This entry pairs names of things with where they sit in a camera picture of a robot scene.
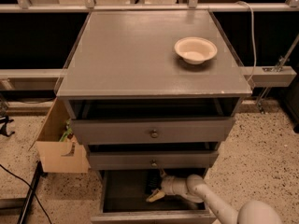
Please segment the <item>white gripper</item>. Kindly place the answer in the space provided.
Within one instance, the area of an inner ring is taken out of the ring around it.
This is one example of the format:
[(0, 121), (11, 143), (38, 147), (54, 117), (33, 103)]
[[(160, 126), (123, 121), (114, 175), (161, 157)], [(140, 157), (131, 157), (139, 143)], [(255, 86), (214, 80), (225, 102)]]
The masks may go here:
[(172, 175), (167, 175), (164, 169), (159, 170), (160, 177), (163, 179), (161, 188), (156, 189), (152, 194), (147, 198), (148, 203), (153, 203), (162, 199), (166, 195), (179, 195), (185, 197), (188, 194), (188, 189), (186, 185), (186, 179), (181, 177), (175, 177)]

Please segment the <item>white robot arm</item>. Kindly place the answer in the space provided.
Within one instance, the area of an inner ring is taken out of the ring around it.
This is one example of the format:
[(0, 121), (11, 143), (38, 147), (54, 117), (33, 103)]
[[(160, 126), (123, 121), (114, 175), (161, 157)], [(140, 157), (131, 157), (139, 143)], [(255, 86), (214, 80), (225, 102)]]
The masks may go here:
[(221, 224), (283, 224), (276, 210), (261, 201), (246, 202), (238, 211), (217, 195), (200, 175), (180, 178), (160, 170), (161, 186), (148, 197), (153, 203), (164, 196), (180, 196), (193, 203), (206, 203)]

